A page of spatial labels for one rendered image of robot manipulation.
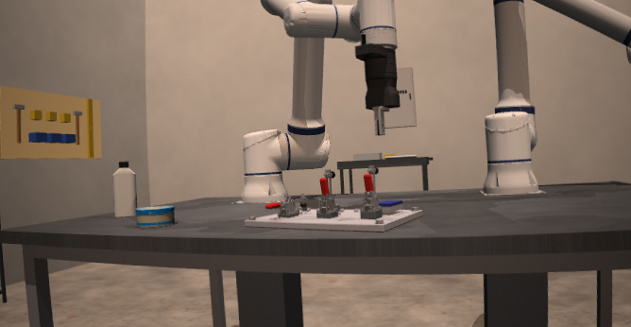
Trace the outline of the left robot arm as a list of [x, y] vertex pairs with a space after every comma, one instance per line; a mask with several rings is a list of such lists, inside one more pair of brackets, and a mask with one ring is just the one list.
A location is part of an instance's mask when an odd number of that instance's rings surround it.
[[[630, 17], [594, 0], [533, 1], [626, 45], [631, 63]], [[524, 2], [493, 0], [493, 5], [499, 87], [495, 113], [502, 114], [485, 119], [484, 193], [534, 193], [538, 191], [538, 184], [532, 170], [531, 152], [537, 144], [537, 131], [535, 106], [530, 100]]]

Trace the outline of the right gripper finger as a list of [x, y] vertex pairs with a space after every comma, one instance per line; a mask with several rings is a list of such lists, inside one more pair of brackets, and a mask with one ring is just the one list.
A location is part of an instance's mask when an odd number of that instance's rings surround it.
[[[378, 110], [377, 107], [372, 107], [372, 110], [374, 111], [374, 120], [375, 120], [375, 135], [379, 135], [378, 132]], [[379, 135], [380, 136], [380, 135]]]
[[378, 110], [378, 132], [379, 135], [385, 135], [385, 129], [384, 129], [384, 111], [385, 112], [389, 112], [389, 108], [387, 107], [377, 107]]

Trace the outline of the white plastic bottle with black cap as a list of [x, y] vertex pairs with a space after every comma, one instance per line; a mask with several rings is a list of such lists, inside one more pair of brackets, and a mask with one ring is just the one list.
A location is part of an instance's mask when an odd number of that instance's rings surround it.
[[134, 216], [137, 209], [136, 174], [128, 168], [128, 162], [119, 162], [119, 167], [112, 175], [114, 215]]

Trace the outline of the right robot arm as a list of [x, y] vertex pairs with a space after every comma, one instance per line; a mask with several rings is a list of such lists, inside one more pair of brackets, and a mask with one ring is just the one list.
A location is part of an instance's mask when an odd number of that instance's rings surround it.
[[321, 38], [358, 43], [366, 31], [397, 31], [394, 0], [357, 0], [353, 6], [333, 5], [333, 0], [261, 0], [261, 4], [268, 13], [280, 16], [287, 35], [294, 37], [293, 107], [288, 133], [273, 129], [244, 136], [242, 202], [285, 200], [283, 170], [322, 168], [328, 161], [330, 139], [321, 117]]

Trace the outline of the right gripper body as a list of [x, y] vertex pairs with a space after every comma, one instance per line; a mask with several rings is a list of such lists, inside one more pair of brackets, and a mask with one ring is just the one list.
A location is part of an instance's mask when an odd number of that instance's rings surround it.
[[[362, 36], [361, 36], [362, 35]], [[360, 35], [361, 45], [355, 46], [356, 59], [365, 62], [367, 83], [366, 109], [400, 107], [397, 90], [397, 32], [374, 29]]]

